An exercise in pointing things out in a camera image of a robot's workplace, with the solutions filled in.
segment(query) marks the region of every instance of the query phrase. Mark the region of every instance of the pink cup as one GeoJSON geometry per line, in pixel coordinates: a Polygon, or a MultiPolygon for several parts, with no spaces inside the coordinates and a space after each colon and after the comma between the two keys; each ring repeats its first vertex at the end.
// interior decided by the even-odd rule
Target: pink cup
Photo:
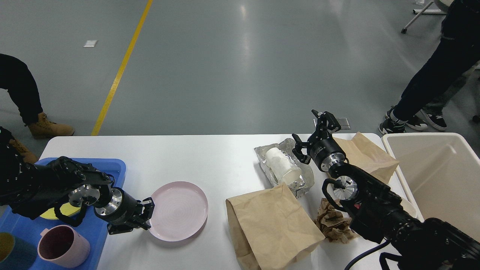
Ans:
{"type": "Polygon", "coordinates": [[[68,225],[44,229],[37,252],[43,260],[73,268],[81,265],[90,253],[89,242],[68,225]]]}

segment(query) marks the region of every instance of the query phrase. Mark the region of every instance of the black sneaker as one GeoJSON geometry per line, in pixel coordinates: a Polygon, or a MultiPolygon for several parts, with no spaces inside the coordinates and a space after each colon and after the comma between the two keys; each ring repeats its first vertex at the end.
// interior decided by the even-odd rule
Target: black sneaker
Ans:
{"type": "Polygon", "coordinates": [[[405,124],[397,124],[392,119],[386,119],[378,126],[378,130],[383,134],[405,133],[405,124]]]}
{"type": "MultiPolygon", "coordinates": [[[[385,119],[390,119],[390,113],[393,109],[394,107],[392,106],[392,108],[385,113],[385,119]]],[[[417,115],[414,115],[412,118],[410,118],[410,120],[408,120],[406,124],[410,128],[418,131],[424,131],[428,128],[427,123],[424,120],[420,119],[417,115]]]]}
{"type": "Polygon", "coordinates": [[[447,124],[445,123],[444,117],[441,114],[429,114],[424,110],[420,110],[420,112],[423,114],[427,122],[435,129],[440,131],[447,129],[447,124]]]}

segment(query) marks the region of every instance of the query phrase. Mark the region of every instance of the sneaker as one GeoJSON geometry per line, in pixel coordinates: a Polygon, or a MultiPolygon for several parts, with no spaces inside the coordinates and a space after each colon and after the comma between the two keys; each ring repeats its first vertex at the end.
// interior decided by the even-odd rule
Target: sneaker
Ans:
{"type": "MultiPolygon", "coordinates": [[[[392,108],[385,113],[385,119],[390,119],[390,113],[392,112],[393,108],[394,107],[392,106],[392,108]]],[[[414,115],[412,118],[410,118],[410,120],[408,120],[406,124],[410,128],[418,131],[424,131],[428,128],[427,123],[424,120],[420,119],[417,115],[414,115]]]]}
{"type": "Polygon", "coordinates": [[[447,124],[445,123],[444,117],[441,114],[429,114],[424,110],[420,110],[420,112],[423,114],[427,122],[435,129],[440,131],[447,129],[447,124]]]}
{"type": "Polygon", "coordinates": [[[17,152],[22,156],[24,162],[34,164],[35,162],[38,161],[38,158],[36,157],[36,155],[34,153],[30,152],[30,150],[28,150],[28,148],[25,147],[25,145],[23,145],[18,140],[11,139],[8,142],[8,144],[13,146],[13,148],[15,148],[15,150],[17,150],[17,152]]]}
{"type": "Polygon", "coordinates": [[[49,121],[47,115],[42,112],[38,114],[38,122],[28,125],[30,132],[35,139],[52,138],[55,136],[72,136],[75,133],[73,127],[65,124],[57,124],[49,121]]]}
{"type": "Polygon", "coordinates": [[[397,124],[392,119],[386,119],[378,126],[378,130],[383,134],[405,133],[405,124],[397,124]]]}

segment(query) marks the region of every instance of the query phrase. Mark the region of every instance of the blue tray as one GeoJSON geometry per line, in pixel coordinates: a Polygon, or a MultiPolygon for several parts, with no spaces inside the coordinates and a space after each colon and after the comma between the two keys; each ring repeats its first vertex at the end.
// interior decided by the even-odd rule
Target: blue tray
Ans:
{"type": "MultiPolygon", "coordinates": [[[[47,158],[39,160],[36,164],[46,165],[56,158],[47,158]]],[[[122,187],[125,181],[125,163],[118,159],[73,159],[81,163],[92,163],[92,165],[102,172],[109,173],[115,177],[114,186],[122,187]]],[[[56,220],[46,220],[41,217],[31,220],[19,214],[13,214],[12,209],[8,207],[3,216],[0,217],[0,232],[8,232],[16,235],[25,241],[33,244],[35,247],[40,241],[40,233],[45,229],[50,229],[57,225],[64,224],[56,220]]],[[[93,212],[93,207],[89,207],[85,218],[80,226],[75,228],[79,234],[85,237],[90,243],[90,254],[81,265],[70,268],[75,270],[95,270],[103,245],[107,238],[107,222],[97,218],[93,212]]],[[[67,269],[51,262],[42,260],[37,256],[30,270],[63,270],[67,269]]]]}

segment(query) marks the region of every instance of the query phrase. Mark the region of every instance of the aluminum foil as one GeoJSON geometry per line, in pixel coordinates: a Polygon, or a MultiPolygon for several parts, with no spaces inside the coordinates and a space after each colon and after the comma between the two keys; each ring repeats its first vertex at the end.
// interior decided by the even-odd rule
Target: aluminum foil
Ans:
{"type": "Polygon", "coordinates": [[[310,165],[301,163],[297,157],[293,155],[292,149],[295,147],[295,140],[292,138],[287,138],[279,144],[256,147],[253,150],[255,150],[257,158],[260,161],[260,167],[264,171],[272,186],[277,186],[279,183],[272,169],[270,169],[270,167],[268,167],[266,164],[267,162],[265,159],[265,153],[274,147],[282,151],[293,162],[293,164],[297,165],[301,169],[299,179],[288,185],[288,187],[296,198],[302,197],[310,190],[313,184],[315,184],[312,168],[310,165]]]}

